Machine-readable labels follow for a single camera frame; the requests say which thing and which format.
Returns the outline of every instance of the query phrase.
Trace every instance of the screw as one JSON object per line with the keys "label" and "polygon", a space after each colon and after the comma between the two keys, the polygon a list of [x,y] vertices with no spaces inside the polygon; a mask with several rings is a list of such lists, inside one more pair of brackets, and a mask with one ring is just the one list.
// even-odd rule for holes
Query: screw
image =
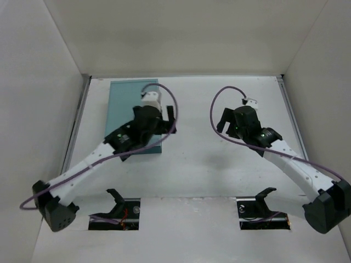
{"label": "screw", "polygon": [[140,207],[133,207],[133,213],[139,214],[140,213]]}
{"label": "screw", "polygon": [[244,212],[245,212],[245,206],[244,206],[243,204],[241,204],[241,205],[239,206],[239,213],[242,214],[242,213],[244,213]]}

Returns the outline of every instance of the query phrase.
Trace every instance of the blue-green folder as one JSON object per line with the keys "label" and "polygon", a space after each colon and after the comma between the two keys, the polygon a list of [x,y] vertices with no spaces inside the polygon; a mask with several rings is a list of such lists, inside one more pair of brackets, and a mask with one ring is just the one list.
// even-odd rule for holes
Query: blue-green folder
{"label": "blue-green folder", "polygon": [[[139,79],[135,81],[111,81],[105,136],[133,119],[133,107],[141,105],[141,89],[149,83],[158,83],[158,80]],[[150,86],[146,91],[158,91],[158,87]],[[149,144],[153,144],[160,139],[160,135],[154,135]],[[159,144],[140,154],[161,152],[162,147],[161,144]]]}

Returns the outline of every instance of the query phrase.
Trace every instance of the teal rectangular board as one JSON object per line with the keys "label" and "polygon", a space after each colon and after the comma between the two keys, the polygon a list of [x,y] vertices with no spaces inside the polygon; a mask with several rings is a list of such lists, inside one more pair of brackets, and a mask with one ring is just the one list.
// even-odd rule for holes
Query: teal rectangular board
{"label": "teal rectangular board", "polygon": [[[149,83],[158,83],[158,80],[139,79],[134,81],[111,81],[105,136],[134,118],[133,107],[141,105],[141,89]],[[158,91],[158,87],[150,86],[147,91],[156,92]],[[153,144],[160,139],[160,135],[154,135],[149,144]],[[159,144],[151,149],[140,152],[140,154],[161,152],[162,147],[161,144]]]}

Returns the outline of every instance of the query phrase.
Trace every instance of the beige wall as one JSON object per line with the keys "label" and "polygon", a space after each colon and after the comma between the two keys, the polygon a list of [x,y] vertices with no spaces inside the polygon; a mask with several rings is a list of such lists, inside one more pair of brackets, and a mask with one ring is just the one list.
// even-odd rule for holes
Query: beige wall
{"label": "beige wall", "polygon": [[42,0],[0,0],[0,262],[30,262],[41,224],[20,211],[58,174],[82,77]]}
{"label": "beige wall", "polygon": [[45,0],[83,73],[283,73],[326,0]]}
{"label": "beige wall", "polygon": [[[329,0],[284,77],[310,159],[351,181],[351,1]],[[340,228],[351,253],[351,218]]]}

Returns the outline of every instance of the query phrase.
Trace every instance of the white tabletop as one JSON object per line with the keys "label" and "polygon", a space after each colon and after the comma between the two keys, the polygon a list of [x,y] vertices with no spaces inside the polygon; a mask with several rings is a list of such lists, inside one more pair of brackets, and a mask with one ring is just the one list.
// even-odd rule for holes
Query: white tabletop
{"label": "white tabletop", "polygon": [[[104,137],[111,80],[92,80],[71,165],[89,154]],[[301,152],[275,77],[158,81],[178,99],[177,134],[163,143],[160,155],[106,163],[87,191],[114,187],[124,197],[142,197],[139,231],[87,231],[88,217],[81,217],[67,229],[52,233],[44,222],[33,263],[350,263],[338,227],[322,235],[305,220],[290,216],[290,231],[241,231],[235,200],[208,198],[255,195],[269,186],[286,193],[301,193],[257,153],[219,138],[209,122],[215,93],[225,85],[235,85],[258,100],[262,126],[274,128],[295,151]],[[163,93],[163,106],[170,103]],[[236,108],[240,103],[239,93],[224,93],[215,106],[215,119],[219,120],[225,107]]]}

